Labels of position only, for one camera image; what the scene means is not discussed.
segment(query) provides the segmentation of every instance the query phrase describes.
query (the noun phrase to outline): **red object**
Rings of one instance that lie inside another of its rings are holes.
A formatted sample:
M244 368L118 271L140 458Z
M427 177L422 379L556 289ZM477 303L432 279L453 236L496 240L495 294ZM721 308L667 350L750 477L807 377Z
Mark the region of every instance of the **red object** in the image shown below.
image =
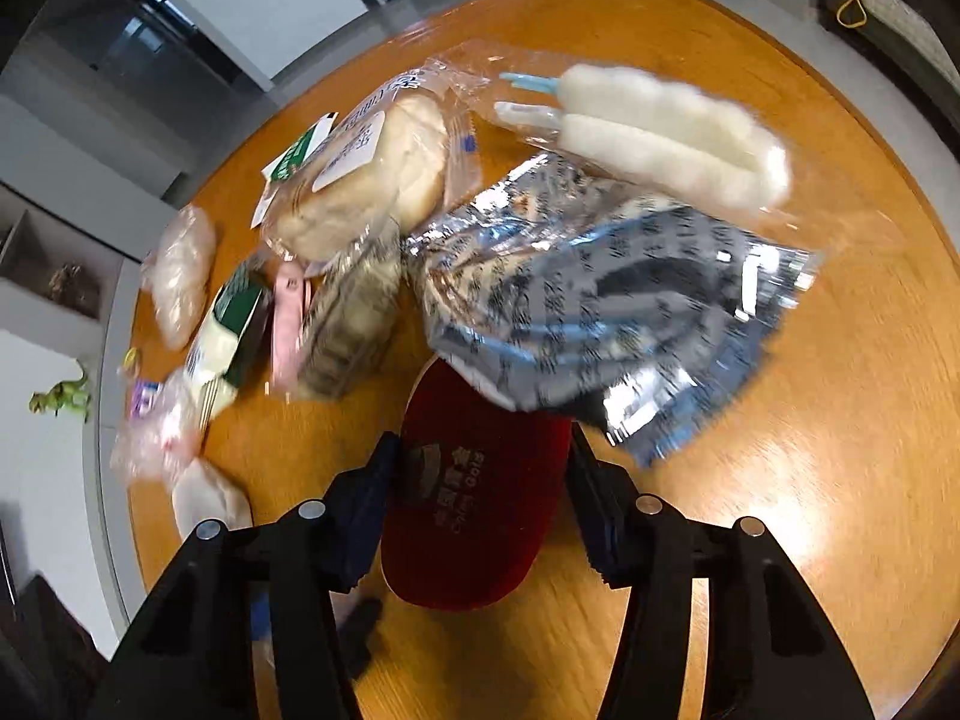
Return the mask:
M563 493L570 429L562 416L503 410L432 362L403 418L403 490L381 541L392 591L461 611L517 587Z

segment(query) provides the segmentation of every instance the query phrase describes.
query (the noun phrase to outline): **wooden table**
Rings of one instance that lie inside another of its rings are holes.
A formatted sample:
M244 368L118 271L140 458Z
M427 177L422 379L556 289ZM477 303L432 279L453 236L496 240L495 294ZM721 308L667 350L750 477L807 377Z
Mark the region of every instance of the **wooden table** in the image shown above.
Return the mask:
M846 172L862 202L901 231L896 251L830 259L736 403L667 463L632 471L688 517L762 518L827 610L877 717L890 717L960 616L957 264L916 183L865 119L741 19L706 0L476 0L418 23L318 83L206 182L196 202L219 235L211 285L257 245L248 223L263 165L323 112L349 111L387 77L472 36L637 65L741 100ZM478 139L491 181L527 153L489 127ZM802 201L822 217L854 204L842 182ZM147 298L133 342L147 376L162 378L184 358L163 348ZM381 370L356 391L287 406L251 386L214 421L203 454L246 488L254 520L270 522L397 429L427 357L405 298ZM167 494L135 485L131 513L150 586L178 547ZM683 718L699 717L704 597L700 587ZM388 598L360 704L370 718L592 718L626 601L587 566L564 502L530 575L494 607L450 615Z

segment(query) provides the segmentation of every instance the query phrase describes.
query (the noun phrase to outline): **foil packaging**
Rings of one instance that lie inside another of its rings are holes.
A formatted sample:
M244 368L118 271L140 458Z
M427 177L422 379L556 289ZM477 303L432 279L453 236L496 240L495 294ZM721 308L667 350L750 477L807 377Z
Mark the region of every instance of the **foil packaging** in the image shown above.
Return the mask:
M743 386L817 265L547 152L404 248L440 357L504 408L569 413L642 466Z

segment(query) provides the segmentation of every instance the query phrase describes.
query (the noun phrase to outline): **snack package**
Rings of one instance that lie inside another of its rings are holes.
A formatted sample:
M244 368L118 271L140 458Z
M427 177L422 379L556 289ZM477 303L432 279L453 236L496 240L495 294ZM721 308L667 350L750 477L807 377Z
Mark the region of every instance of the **snack package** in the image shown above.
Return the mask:
M216 244L203 209L187 205L140 268L140 288L154 297L154 317L170 349L184 348L200 321Z
M632 67L467 41L427 66L473 112L602 175L743 221L783 204L786 145L744 106Z
M163 389L162 382L152 382L149 379L136 378L130 386L130 406L127 410L128 419L136 419L147 415L157 403L157 396Z
M328 263L391 215L406 235L475 191L469 114L446 76L415 69L360 103L277 190L262 226L284 260Z
M488 399L646 466L762 360L820 257L542 152L405 244L430 346Z
M243 490L200 458L191 461L176 479L170 502L182 541L205 519L219 519L230 531L253 527L250 503Z
M292 396L340 397L370 369L394 325L402 272L390 215L333 260L304 319Z
M140 394L131 401L131 413L110 453L110 467L127 484L154 479L172 487L200 449L200 410L183 368L171 373L163 386L149 389L150 404Z
M200 430L236 399L270 320L272 293L254 255L213 298L187 353L187 386L200 407Z

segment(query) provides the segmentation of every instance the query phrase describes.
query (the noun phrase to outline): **green label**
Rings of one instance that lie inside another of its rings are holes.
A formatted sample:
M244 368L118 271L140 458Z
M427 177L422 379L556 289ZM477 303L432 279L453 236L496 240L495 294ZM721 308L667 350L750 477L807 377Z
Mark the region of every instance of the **green label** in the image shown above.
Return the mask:
M304 162L306 149L310 146L310 139L313 137L313 131L316 128L317 126L315 124L313 127L310 127L310 129L304 132L304 134L296 140L296 143L290 146L286 153L280 157L280 162L277 163L274 171L270 174L271 181L285 181L293 175L294 170Z

